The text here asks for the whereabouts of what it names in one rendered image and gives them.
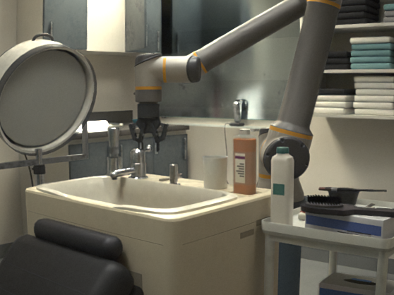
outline white cup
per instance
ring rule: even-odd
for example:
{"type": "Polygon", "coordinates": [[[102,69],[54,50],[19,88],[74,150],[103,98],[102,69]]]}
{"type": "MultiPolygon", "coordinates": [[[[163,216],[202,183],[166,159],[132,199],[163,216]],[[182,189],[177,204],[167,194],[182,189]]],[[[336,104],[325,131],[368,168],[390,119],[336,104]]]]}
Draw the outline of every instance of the white cup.
{"type": "Polygon", "coordinates": [[[204,156],[204,187],[227,188],[227,156],[204,156]]]}

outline teal label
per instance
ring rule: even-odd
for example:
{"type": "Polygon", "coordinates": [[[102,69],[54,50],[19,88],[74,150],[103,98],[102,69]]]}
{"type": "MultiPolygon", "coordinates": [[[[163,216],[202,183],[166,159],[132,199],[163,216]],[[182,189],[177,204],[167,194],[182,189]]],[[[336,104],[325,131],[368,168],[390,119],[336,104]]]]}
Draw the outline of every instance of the teal label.
{"type": "Polygon", "coordinates": [[[285,195],[285,185],[280,183],[273,184],[273,194],[274,195],[285,195]]]}

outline white bottle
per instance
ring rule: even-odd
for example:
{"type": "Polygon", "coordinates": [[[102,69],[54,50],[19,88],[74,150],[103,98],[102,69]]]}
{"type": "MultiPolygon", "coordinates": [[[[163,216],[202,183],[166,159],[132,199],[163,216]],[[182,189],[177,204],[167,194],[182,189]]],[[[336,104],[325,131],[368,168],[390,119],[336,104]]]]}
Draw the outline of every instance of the white bottle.
{"type": "Polygon", "coordinates": [[[271,159],[271,222],[293,225],[294,159],[289,148],[276,148],[271,159]]]}

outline tissue box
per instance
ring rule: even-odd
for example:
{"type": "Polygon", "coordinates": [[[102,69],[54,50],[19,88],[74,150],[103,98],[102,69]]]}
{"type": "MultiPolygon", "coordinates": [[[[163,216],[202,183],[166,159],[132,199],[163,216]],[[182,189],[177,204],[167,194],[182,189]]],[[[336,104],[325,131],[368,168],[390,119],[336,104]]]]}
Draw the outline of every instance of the tissue box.
{"type": "Polygon", "coordinates": [[[385,239],[394,237],[393,217],[337,216],[306,213],[305,227],[385,239]]]}
{"type": "MultiPolygon", "coordinates": [[[[319,284],[319,295],[375,295],[376,280],[372,277],[355,277],[333,273],[319,284]]],[[[387,295],[394,295],[394,282],[387,281],[387,295]]]]}

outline cart leg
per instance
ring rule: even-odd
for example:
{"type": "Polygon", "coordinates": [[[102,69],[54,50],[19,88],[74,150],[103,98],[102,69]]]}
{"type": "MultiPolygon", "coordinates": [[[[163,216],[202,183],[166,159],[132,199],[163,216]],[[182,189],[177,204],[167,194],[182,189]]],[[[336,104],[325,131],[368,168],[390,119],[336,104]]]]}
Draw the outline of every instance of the cart leg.
{"type": "Polygon", "coordinates": [[[264,295],[274,295],[275,291],[275,242],[265,234],[264,295]]]}
{"type": "Polygon", "coordinates": [[[328,275],[332,275],[337,272],[337,253],[336,251],[330,251],[328,256],[328,275]]]}
{"type": "Polygon", "coordinates": [[[387,286],[388,254],[383,251],[378,255],[378,269],[376,272],[375,295],[385,295],[387,286]]]}

